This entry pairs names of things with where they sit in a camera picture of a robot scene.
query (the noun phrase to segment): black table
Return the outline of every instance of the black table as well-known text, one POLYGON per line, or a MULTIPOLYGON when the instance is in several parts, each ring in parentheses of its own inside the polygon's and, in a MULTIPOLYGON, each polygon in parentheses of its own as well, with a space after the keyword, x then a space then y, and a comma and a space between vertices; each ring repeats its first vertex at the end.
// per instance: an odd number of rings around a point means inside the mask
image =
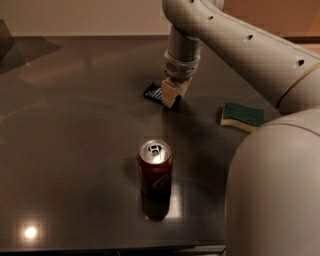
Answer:
POLYGON ((219 111, 237 102, 279 114, 205 46, 174 109, 145 99, 166 47, 163 37, 15 38, 0 64, 0 252, 223 250, 227 171, 248 134, 219 126, 219 111), (136 156, 149 139, 174 154, 170 205, 140 192, 136 156))

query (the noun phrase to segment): sponge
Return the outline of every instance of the sponge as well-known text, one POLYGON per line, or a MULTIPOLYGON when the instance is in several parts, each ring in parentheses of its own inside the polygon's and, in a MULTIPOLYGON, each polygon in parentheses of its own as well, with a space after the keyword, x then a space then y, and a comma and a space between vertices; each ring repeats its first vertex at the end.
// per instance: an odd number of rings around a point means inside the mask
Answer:
POLYGON ((226 103, 220 124, 222 126, 233 126, 246 132, 253 132, 264 123, 263 109, 250 108, 237 103, 226 103))

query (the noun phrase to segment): can lid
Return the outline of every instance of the can lid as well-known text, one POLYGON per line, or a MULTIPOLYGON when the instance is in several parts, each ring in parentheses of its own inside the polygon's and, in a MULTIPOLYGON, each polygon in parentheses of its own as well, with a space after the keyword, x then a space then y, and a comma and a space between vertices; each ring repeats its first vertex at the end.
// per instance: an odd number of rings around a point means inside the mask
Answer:
POLYGON ((162 164, 170 155, 169 145, 162 140, 149 140, 140 149, 141 158, 148 164, 162 164))

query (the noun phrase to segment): black object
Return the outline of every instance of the black object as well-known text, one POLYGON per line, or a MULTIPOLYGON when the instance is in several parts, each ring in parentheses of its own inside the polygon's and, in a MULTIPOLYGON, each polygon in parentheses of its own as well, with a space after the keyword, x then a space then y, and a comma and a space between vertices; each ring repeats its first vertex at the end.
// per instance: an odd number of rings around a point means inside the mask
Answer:
POLYGON ((14 45, 14 40, 4 20, 0 20, 0 62, 14 45))
POLYGON ((145 91, 144 97, 162 104, 162 89, 161 86, 152 83, 145 91))

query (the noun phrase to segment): white wall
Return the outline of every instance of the white wall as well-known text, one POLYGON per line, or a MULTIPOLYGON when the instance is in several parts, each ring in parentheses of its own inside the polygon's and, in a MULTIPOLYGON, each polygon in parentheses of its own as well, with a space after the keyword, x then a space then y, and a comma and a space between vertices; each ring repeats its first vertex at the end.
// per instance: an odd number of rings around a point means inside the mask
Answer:
MULTIPOLYGON (((225 11, 282 36, 320 36, 320 0, 225 0, 225 11)), ((166 35, 161 0, 0 0, 14 36, 166 35)))
POLYGON ((13 36, 163 35, 161 0, 0 0, 13 36))
POLYGON ((279 36, 320 36, 320 0, 225 0, 224 11, 279 36))

